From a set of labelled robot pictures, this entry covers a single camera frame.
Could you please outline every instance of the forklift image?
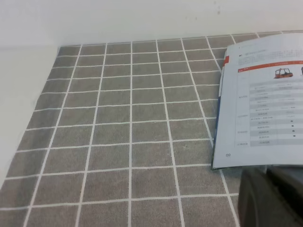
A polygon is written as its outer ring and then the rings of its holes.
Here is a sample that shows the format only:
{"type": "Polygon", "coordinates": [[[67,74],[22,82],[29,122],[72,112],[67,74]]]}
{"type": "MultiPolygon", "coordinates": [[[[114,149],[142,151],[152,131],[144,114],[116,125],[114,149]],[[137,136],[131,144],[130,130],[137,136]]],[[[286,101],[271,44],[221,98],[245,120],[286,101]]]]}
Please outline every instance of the forklift image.
{"type": "Polygon", "coordinates": [[[274,79],[292,77],[293,73],[289,71],[289,69],[278,69],[276,70],[276,76],[274,79]]]}

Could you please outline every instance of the printed page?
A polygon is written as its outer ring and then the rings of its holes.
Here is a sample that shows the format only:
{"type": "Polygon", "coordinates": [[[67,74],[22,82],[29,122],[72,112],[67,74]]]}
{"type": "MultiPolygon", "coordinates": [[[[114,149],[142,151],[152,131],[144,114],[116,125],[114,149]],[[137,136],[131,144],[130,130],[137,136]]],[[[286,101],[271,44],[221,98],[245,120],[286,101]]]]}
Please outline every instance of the printed page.
{"type": "Polygon", "coordinates": [[[230,46],[213,168],[303,164],[303,34],[230,46]]]}

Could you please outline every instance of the paper page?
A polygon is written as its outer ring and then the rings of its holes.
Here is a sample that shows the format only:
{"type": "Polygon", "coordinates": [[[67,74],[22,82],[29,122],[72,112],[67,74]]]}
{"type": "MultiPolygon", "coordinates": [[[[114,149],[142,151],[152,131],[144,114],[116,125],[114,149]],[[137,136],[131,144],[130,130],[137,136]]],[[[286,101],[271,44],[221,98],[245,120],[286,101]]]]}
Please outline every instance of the paper page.
{"type": "Polygon", "coordinates": [[[303,34],[230,46],[213,168],[303,164],[303,34]]]}
{"type": "Polygon", "coordinates": [[[219,120],[219,113],[220,113],[220,102],[221,102],[221,94],[222,94],[223,77],[224,77],[224,64],[223,64],[223,67],[222,67],[220,84],[219,84],[219,94],[218,94],[218,104],[217,104],[217,118],[216,118],[215,132],[214,132],[214,144],[216,142],[216,137],[217,137],[217,129],[218,129],[218,120],[219,120]]]}

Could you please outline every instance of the dark plastic object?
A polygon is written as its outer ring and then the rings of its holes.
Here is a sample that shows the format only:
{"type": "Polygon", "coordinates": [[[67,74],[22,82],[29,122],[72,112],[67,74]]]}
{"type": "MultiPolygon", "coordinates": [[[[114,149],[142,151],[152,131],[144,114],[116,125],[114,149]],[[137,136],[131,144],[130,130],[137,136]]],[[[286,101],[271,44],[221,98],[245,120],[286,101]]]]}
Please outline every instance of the dark plastic object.
{"type": "Polygon", "coordinates": [[[241,227],[303,227],[303,170],[245,169],[238,201],[241,227]]]}

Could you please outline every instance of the red header bar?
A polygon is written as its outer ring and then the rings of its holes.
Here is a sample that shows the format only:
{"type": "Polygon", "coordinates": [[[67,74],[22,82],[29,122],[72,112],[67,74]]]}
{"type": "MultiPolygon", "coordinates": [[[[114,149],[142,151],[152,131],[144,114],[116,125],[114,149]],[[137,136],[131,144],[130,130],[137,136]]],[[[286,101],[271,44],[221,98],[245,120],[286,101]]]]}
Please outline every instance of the red header bar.
{"type": "Polygon", "coordinates": [[[269,63],[264,65],[255,65],[255,66],[238,69],[238,72],[245,72],[249,70],[257,70],[257,69],[280,66],[280,65],[301,65],[301,64],[303,64],[303,61],[281,61],[281,62],[269,63]]]}
{"type": "Polygon", "coordinates": [[[226,56],[226,57],[225,57],[224,62],[223,62],[223,66],[224,66],[225,64],[227,64],[227,63],[229,63],[229,56],[226,56]]]}

